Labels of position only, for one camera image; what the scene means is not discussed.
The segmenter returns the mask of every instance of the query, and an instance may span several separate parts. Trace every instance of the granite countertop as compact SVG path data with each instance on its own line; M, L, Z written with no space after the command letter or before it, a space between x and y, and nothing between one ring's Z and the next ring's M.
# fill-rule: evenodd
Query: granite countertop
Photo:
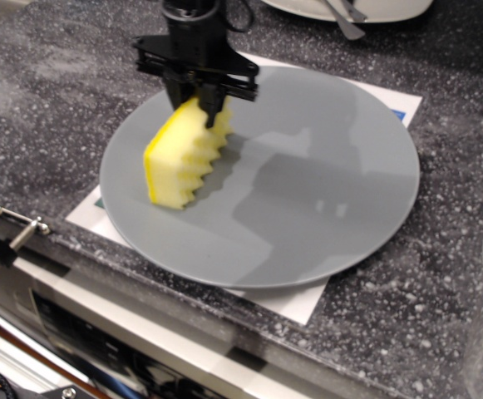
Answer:
M345 376L364 397L468 397L461 365L483 289L483 1L436 0L410 21L365 26L358 42L335 24L250 3L254 28L230 36L238 51L423 97L409 127L421 162L411 214L330 279L307 325L64 220L98 185L118 125L162 89L135 71L131 48L135 36L166 32L157 2L39 0L0 25L0 204L49 221L54 233L35 238L36 251L169 304L192 327L321 387ZM342 395L362 395L353 392Z

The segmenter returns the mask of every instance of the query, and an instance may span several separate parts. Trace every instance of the yellow sponge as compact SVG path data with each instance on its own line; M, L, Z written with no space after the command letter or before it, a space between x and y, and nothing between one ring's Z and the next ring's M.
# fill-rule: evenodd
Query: yellow sponge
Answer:
M219 148L226 145L232 132L232 113L226 102L215 117L214 126L206 128L208 115L199 107L197 97L178 107L145 149L145 176L150 201L170 208L183 209L195 199L193 191L211 172L211 161L220 157Z

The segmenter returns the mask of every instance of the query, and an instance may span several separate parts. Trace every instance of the gray plate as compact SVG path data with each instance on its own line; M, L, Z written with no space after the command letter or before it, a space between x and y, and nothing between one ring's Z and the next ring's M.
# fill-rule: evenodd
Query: gray plate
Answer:
M411 210L415 146L378 99L314 71L263 67L255 103L233 99L222 158L185 210L149 202L146 145L172 114L162 92L114 134L101 164L106 211L140 254L227 288L285 287L353 266Z

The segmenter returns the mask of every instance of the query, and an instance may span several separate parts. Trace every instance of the white paper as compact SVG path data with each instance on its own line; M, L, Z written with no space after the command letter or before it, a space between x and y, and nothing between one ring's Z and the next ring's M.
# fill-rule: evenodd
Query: white paper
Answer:
M244 54L251 61L260 66L284 66L288 64L268 60L266 58ZM421 97L411 96L391 91L381 87L368 85L366 83L350 81L351 83L368 91L388 108L397 114L403 125L408 127L413 116L421 103ZM119 235L111 223L106 211L95 205L101 197L101 189L97 186L68 216L67 221L77 224L93 233L111 239L118 244L130 247L130 245ZM270 288L250 291L227 290L235 295L245 298L251 302L271 310L285 318L297 323L306 324L311 317L318 300L323 294L329 278L324 278L316 283L304 284L301 287L291 288Z

